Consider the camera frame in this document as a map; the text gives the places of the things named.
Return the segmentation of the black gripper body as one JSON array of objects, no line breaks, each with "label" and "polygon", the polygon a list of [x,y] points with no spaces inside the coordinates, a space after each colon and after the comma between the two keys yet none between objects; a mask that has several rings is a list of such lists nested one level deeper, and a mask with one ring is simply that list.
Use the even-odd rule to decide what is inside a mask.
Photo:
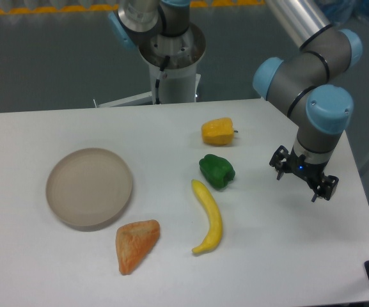
[{"label": "black gripper body", "polygon": [[318,189],[318,186],[322,185],[327,162],[311,163],[308,162],[308,157],[304,154],[298,156],[292,152],[287,158],[287,164],[291,173],[304,180],[311,189]]}]

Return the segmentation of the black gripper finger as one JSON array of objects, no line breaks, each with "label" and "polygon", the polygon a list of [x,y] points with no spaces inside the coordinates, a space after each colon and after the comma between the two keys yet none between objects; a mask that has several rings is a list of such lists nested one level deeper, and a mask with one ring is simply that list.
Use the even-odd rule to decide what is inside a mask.
[{"label": "black gripper finger", "polygon": [[315,202],[317,198],[323,198],[327,201],[331,199],[338,185],[338,177],[322,174],[318,178],[310,179],[310,188],[314,192],[311,199]]},{"label": "black gripper finger", "polygon": [[277,172],[277,180],[280,180],[286,173],[290,173],[290,154],[289,151],[281,145],[270,159],[269,165]]}]

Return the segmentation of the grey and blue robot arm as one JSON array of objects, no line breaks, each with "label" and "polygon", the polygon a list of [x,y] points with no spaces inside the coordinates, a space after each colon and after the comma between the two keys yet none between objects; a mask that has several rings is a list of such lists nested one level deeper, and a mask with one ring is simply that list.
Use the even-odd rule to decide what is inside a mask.
[{"label": "grey and blue robot arm", "polygon": [[[298,127],[292,149],[279,147],[270,165],[329,200],[338,178],[324,170],[354,108],[350,94],[330,80],[359,61],[363,46],[354,32],[335,29],[313,1],[267,6],[300,50],[287,61],[267,59],[253,76],[255,91]],[[138,48],[148,65],[154,104],[196,100],[196,67],[206,42],[189,15],[189,1],[120,1],[109,14],[120,43]]]}]

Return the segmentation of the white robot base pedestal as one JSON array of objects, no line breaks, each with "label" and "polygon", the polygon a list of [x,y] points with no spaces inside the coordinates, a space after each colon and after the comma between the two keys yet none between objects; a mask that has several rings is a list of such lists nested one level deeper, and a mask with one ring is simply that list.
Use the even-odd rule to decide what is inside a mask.
[{"label": "white robot base pedestal", "polygon": [[146,93],[99,104],[97,107],[140,106],[195,102],[201,75],[197,65],[204,56],[205,37],[190,23],[187,31],[176,37],[157,35],[139,46],[148,65],[150,88]]}]

